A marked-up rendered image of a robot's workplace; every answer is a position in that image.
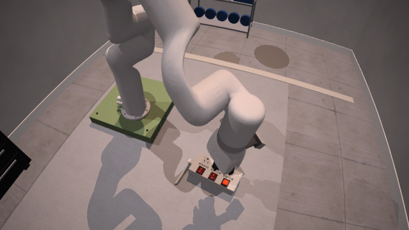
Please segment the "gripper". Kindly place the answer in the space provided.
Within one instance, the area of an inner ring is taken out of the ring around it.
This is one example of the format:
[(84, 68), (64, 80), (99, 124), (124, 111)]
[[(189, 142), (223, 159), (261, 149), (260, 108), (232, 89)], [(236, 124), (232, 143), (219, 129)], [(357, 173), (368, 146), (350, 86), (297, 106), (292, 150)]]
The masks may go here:
[[(246, 148), (240, 153), (228, 153), (219, 147), (217, 144), (217, 132), (219, 127), (214, 131), (208, 140), (206, 148), (213, 159), (212, 168), (214, 171), (218, 170), (222, 174), (232, 175), (234, 170), (237, 169), (243, 161)], [(235, 168), (236, 167), (236, 168)]]

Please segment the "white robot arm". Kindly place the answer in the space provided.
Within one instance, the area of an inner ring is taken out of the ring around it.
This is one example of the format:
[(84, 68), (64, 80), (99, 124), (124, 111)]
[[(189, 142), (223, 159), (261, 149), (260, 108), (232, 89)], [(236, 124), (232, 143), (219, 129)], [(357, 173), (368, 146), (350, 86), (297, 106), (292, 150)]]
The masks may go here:
[(265, 106), (250, 94), (229, 71), (218, 70), (191, 87), (184, 71), (187, 46), (200, 21), (187, 0), (100, 0), (107, 37), (111, 45), (105, 58), (114, 75), (121, 113), (139, 120), (150, 112), (139, 71), (133, 66), (153, 54), (155, 30), (163, 43), (161, 60), (164, 87), (178, 112), (200, 127), (225, 111), (220, 119), (217, 144), (228, 153), (265, 146), (258, 130)]

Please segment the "white power strip body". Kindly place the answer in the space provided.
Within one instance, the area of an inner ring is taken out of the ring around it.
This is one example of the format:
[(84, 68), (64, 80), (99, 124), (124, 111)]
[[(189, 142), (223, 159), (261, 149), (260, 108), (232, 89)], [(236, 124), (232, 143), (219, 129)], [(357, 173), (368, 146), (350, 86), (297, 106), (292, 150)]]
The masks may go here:
[(189, 167), (190, 175), (227, 194), (233, 195), (243, 173), (234, 170), (234, 173), (231, 176), (229, 174), (224, 175), (218, 170), (213, 170), (213, 162), (213, 159), (199, 153), (194, 161), (191, 159), (188, 160), (187, 165), (175, 184), (179, 182), (187, 167), (191, 165)]

